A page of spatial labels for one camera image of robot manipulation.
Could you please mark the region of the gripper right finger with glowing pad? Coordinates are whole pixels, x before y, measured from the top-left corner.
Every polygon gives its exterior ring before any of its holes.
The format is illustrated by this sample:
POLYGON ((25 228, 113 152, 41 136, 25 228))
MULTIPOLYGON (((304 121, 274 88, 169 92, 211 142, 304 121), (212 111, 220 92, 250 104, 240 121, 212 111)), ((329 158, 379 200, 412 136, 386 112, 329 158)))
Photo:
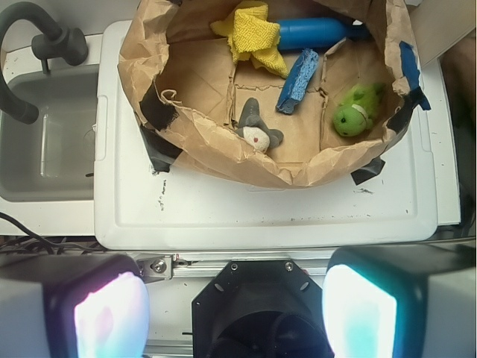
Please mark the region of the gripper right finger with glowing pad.
POLYGON ((322 311, 336 357, 475 357, 476 247, 341 247, 322 311))

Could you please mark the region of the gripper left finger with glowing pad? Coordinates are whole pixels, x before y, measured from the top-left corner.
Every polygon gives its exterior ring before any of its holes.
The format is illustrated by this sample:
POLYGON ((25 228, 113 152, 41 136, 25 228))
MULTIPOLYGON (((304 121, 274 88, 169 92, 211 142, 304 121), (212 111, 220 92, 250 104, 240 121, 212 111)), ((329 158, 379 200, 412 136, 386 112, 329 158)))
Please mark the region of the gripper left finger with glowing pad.
POLYGON ((2 357, 142 357, 149 310, 128 255, 1 256, 2 357))

